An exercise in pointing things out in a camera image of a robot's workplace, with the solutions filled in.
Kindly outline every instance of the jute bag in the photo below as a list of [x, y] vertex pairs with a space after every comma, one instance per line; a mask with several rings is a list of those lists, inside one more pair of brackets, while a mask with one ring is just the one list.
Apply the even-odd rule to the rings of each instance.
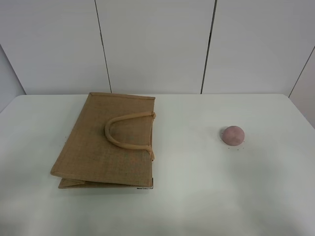
[[59, 188], [152, 188], [154, 100], [90, 93], [51, 170]]

